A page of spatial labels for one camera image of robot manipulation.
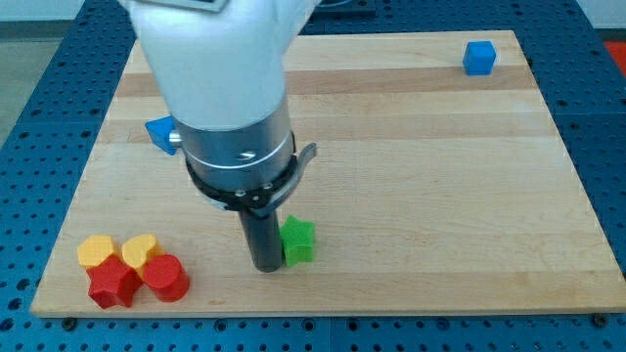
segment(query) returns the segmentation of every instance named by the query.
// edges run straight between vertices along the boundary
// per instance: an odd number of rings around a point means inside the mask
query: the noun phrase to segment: blue block
[[[172,116],[146,122],[146,129],[153,143],[170,155],[176,154],[176,148],[169,143],[169,133],[176,128]]]
[[[468,75],[491,74],[496,62],[496,49],[490,41],[469,42],[463,57],[463,66]]]

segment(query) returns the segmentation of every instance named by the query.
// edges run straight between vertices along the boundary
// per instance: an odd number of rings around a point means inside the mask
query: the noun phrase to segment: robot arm
[[[275,209],[294,155],[283,55],[321,0],[119,0],[174,117],[196,186],[236,210],[255,266],[282,265]]]

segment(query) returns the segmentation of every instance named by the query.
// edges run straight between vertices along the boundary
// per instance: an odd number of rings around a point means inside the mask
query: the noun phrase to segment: red star-shaped block
[[[133,295],[142,285],[135,270],[115,255],[99,266],[88,269],[87,275],[91,278],[89,296],[103,309],[114,305],[130,307]]]

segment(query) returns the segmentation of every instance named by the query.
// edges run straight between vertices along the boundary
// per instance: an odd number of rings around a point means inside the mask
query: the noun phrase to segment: red cylinder
[[[181,299],[189,290],[189,277],[178,258],[164,254],[153,258],[144,268],[144,283],[163,302]]]

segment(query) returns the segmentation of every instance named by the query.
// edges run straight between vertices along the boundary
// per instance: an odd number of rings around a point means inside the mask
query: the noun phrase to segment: toy block
[[[87,275],[91,279],[89,296],[102,309],[114,305],[132,306],[133,295],[142,285],[133,268],[122,263],[115,255],[99,266],[88,269]]]
[[[281,239],[288,267],[315,259],[315,223],[300,221],[290,215],[281,227]]]
[[[153,143],[170,155],[176,154],[176,148],[169,143],[169,133],[176,129],[172,116],[146,122],[146,129]]]
[[[496,62],[496,49],[490,41],[469,42],[463,58],[463,66],[468,75],[491,74]]]
[[[107,235],[92,235],[76,249],[78,264],[85,270],[97,267],[110,256],[118,256],[117,245]]]
[[[165,254],[158,244],[157,237],[151,234],[140,235],[128,240],[121,246],[121,256],[126,264],[144,277],[144,267],[151,259]]]
[[[190,285],[185,269],[178,258],[171,254],[155,257],[146,264],[144,283],[163,302],[181,299]]]

